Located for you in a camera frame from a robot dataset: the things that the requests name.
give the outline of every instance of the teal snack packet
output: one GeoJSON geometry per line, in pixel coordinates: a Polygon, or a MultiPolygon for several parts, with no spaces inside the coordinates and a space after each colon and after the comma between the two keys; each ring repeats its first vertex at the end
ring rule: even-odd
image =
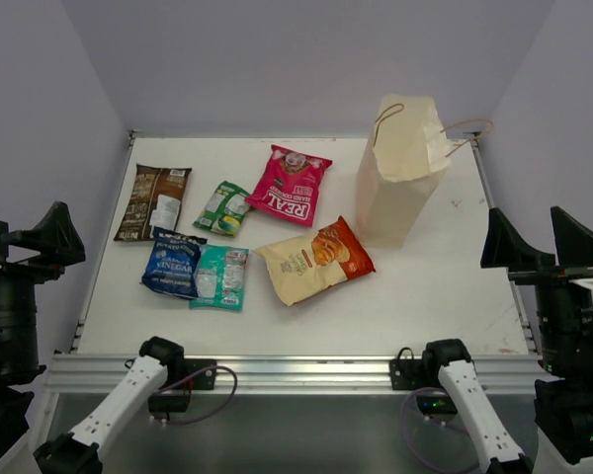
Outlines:
{"type": "Polygon", "coordinates": [[[237,185],[222,181],[194,225],[217,234],[235,236],[250,205],[244,200],[249,193],[237,185]]]}
{"type": "Polygon", "coordinates": [[[204,245],[196,270],[198,298],[190,308],[212,306],[241,311],[248,249],[204,245]]]}

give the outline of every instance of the chip bag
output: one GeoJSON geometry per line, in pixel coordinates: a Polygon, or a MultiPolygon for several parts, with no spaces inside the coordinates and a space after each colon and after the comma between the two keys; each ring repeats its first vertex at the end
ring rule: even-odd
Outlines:
{"type": "Polygon", "coordinates": [[[288,306],[376,271],[342,216],[318,232],[266,245],[255,253],[266,260],[275,291],[288,306]]]}
{"type": "Polygon", "coordinates": [[[196,270],[198,298],[190,308],[212,306],[241,311],[248,249],[205,245],[196,270]]]}
{"type": "Polygon", "coordinates": [[[241,227],[244,214],[250,209],[244,201],[248,196],[237,185],[222,181],[194,225],[217,234],[234,236],[241,227]]]}
{"type": "Polygon", "coordinates": [[[115,240],[151,240],[153,229],[176,230],[191,168],[136,165],[131,196],[115,240]]]}
{"type": "Polygon", "coordinates": [[[272,145],[272,150],[266,170],[246,202],[284,220],[311,227],[318,187],[332,161],[278,145],[272,145]]]}
{"type": "Polygon", "coordinates": [[[183,299],[198,296],[194,272],[200,259],[200,245],[207,239],[190,237],[154,227],[154,246],[140,282],[156,293],[183,299]]]}

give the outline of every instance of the white table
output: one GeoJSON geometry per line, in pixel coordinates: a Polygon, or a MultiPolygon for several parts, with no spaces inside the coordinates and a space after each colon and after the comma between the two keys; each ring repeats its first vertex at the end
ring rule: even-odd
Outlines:
{"type": "Polygon", "coordinates": [[[217,245],[255,249],[307,229],[249,213],[234,238],[193,227],[215,187],[252,192],[272,143],[334,160],[321,188],[315,228],[342,214],[354,223],[354,191],[365,139],[138,138],[78,346],[81,354],[134,354],[157,335],[188,355],[393,356],[427,342],[461,338],[474,356],[526,354],[522,323],[503,270],[481,270],[488,206],[471,147],[453,164],[401,250],[368,249],[377,272],[292,307],[276,296],[264,261],[251,253],[241,313],[190,310],[186,301],[139,284],[150,242],[114,242],[135,164],[193,167],[177,230],[217,245]]]}

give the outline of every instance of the brown paper bag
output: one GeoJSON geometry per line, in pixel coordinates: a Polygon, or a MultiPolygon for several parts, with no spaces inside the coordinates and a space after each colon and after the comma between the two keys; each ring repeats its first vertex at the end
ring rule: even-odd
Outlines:
{"type": "Polygon", "coordinates": [[[452,151],[433,98],[382,99],[358,170],[356,234],[363,245],[402,246],[452,151]]]}

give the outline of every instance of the white wall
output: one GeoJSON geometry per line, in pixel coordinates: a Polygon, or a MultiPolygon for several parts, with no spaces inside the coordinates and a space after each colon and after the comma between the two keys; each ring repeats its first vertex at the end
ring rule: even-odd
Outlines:
{"type": "Polygon", "coordinates": [[[88,261],[38,287],[41,361],[68,350],[124,172],[127,134],[58,0],[0,0],[0,220],[68,203],[88,261]]]}
{"type": "Polygon", "coordinates": [[[553,0],[62,0],[124,122],[365,134],[381,96],[486,117],[553,0]]]}
{"type": "Polygon", "coordinates": [[[553,251],[556,204],[593,230],[593,0],[556,2],[493,119],[488,180],[525,239],[553,251]]]}

